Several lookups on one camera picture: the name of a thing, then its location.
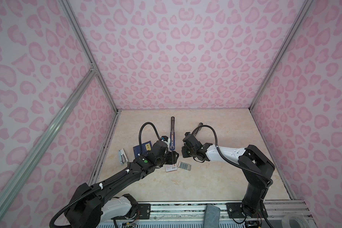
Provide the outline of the staple tray with staples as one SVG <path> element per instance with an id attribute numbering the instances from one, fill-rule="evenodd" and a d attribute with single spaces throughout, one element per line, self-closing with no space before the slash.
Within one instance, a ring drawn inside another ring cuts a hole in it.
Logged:
<path id="1" fill-rule="evenodd" d="M 180 169 L 183 169 L 183 170 L 186 170 L 186 171 L 191 171 L 191 169 L 192 169 L 192 166 L 191 166 L 190 164 L 185 163 L 185 162 L 182 162 L 182 161 L 180 161 L 180 162 L 178 163 L 178 167 L 179 167 Z"/>

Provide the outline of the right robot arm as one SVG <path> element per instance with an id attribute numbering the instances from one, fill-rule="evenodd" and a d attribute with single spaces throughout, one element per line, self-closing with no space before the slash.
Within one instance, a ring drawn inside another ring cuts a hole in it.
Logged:
<path id="1" fill-rule="evenodd" d="M 248 186 L 245 196 L 236 210 L 246 217 L 253 217 L 261 209 L 269 187 L 273 184 L 275 165 L 256 146 L 246 148 L 220 147 L 212 143 L 201 144 L 190 132 L 185 134 L 183 158 L 192 157 L 200 162 L 226 162 L 242 170 Z"/>

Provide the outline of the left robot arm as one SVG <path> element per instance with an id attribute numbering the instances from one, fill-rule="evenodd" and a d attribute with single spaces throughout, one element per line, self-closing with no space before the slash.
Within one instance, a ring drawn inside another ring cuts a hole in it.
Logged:
<path id="1" fill-rule="evenodd" d="M 95 228 L 108 219 L 136 219 L 138 202 L 130 194 L 121 197 L 117 194 L 157 168 L 176 164 L 178 157 L 176 151 L 168 150 L 166 142 L 157 141 L 150 151 L 129 162 L 110 178 L 91 186 L 81 184 L 60 214 L 64 214 L 70 228 Z"/>

